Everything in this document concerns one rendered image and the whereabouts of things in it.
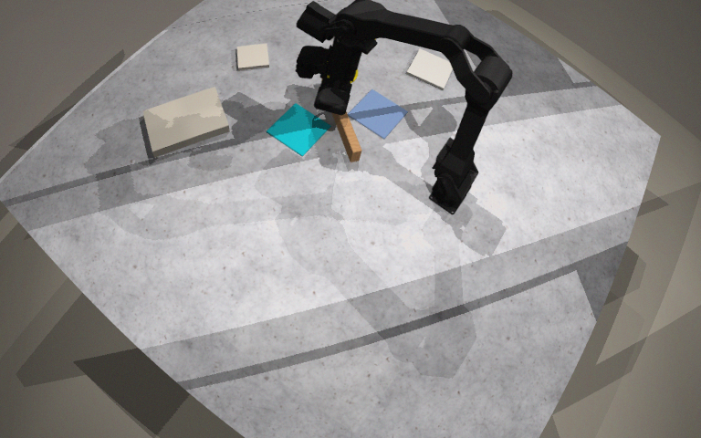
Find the beige flat block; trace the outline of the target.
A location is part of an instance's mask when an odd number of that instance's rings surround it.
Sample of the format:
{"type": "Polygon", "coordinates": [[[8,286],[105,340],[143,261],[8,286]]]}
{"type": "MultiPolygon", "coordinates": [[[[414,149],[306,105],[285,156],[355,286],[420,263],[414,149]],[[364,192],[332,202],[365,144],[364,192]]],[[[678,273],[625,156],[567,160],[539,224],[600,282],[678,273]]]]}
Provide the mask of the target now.
{"type": "Polygon", "coordinates": [[[237,47],[238,70],[269,68],[267,43],[237,47]]]}

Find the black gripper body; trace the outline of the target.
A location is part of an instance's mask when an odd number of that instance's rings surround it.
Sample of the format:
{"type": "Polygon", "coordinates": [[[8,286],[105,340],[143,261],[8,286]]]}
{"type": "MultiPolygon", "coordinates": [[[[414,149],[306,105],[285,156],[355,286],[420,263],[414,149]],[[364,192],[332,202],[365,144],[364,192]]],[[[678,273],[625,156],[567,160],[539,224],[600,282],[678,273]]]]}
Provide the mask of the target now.
{"type": "Polygon", "coordinates": [[[327,76],[330,78],[327,86],[318,89],[314,101],[316,110],[326,110],[338,115],[345,114],[351,96],[346,90],[354,80],[359,61],[360,58],[353,63],[344,63],[335,58],[330,51],[327,62],[327,76]]]}

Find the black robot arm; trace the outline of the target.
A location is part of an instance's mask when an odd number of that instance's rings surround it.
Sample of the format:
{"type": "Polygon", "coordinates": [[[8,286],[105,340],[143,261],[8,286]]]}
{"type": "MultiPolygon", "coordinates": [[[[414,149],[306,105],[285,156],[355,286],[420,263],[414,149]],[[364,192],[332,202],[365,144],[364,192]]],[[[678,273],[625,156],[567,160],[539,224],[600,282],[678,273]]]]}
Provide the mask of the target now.
{"type": "Polygon", "coordinates": [[[295,69],[301,78],[320,74],[326,79],[330,51],[338,60],[353,63],[361,53],[367,55],[371,52],[378,44],[376,38],[432,49],[448,58],[456,79],[466,90],[467,104],[455,139],[450,137],[437,154],[432,167],[437,180],[429,198],[454,214],[479,173],[474,164],[474,147],[479,133],[489,111],[512,79],[513,72],[504,59],[464,26],[394,13],[372,0],[355,0],[337,14],[312,1],[296,27],[321,43],[334,37],[330,48],[301,48],[295,69]],[[475,72],[463,49],[478,55],[481,60],[475,72]]]}

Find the white flat rectangular pad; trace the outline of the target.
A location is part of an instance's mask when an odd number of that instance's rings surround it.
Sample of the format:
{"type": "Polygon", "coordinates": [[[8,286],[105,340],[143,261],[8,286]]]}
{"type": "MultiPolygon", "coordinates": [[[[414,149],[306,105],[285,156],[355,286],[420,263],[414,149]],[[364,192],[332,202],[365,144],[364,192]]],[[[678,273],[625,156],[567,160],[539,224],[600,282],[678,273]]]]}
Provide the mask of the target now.
{"type": "Polygon", "coordinates": [[[407,69],[407,75],[443,90],[452,70],[449,61],[419,48],[412,65],[407,69]]]}

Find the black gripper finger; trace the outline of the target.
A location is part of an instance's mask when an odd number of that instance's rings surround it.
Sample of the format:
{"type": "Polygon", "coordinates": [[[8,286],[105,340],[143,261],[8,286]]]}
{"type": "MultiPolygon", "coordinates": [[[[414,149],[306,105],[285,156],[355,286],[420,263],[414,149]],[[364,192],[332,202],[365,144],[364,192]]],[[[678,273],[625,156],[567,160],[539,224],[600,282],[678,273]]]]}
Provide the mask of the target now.
{"type": "MultiPolygon", "coordinates": [[[[321,83],[320,83],[320,86],[321,86],[321,87],[322,87],[322,86],[327,86],[328,82],[329,82],[329,78],[326,78],[326,79],[323,78],[322,81],[321,81],[321,83]]],[[[351,87],[352,87],[352,84],[350,84],[349,89],[346,90],[349,94],[351,93],[351,87]]]]}

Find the wooden plank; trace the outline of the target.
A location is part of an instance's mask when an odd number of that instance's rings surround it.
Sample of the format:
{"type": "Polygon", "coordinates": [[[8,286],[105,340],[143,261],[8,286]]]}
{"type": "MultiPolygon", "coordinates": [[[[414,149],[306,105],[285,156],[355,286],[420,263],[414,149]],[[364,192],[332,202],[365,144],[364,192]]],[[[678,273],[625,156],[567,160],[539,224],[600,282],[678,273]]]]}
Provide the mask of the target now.
{"type": "Polygon", "coordinates": [[[361,146],[354,129],[352,128],[347,112],[345,112],[343,115],[332,113],[332,117],[336,123],[350,162],[359,161],[361,157],[361,146]]]}

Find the beige rectangular block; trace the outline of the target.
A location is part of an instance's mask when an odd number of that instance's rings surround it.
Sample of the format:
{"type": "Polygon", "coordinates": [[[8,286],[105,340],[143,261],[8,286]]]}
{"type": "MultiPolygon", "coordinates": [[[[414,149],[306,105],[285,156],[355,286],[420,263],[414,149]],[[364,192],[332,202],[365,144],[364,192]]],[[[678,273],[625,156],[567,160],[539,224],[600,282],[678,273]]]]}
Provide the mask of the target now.
{"type": "Polygon", "coordinates": [[[143,111],[154,157],[229,132],[216,87],[143,111]]]}

